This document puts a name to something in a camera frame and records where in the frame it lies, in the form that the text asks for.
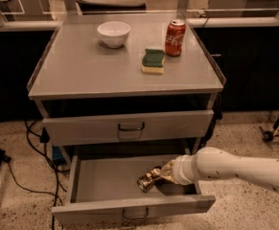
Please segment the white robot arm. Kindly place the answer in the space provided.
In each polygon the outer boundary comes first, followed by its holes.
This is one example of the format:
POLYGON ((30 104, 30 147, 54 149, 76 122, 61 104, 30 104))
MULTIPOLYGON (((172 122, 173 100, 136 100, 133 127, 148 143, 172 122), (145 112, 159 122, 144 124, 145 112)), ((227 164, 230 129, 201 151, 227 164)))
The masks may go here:
POLYGON ((279 158, 245 157, 204 147, 194 155, 180 155, 160 169, 159 177, 179 185, 239 178, 279 194, 279 158))

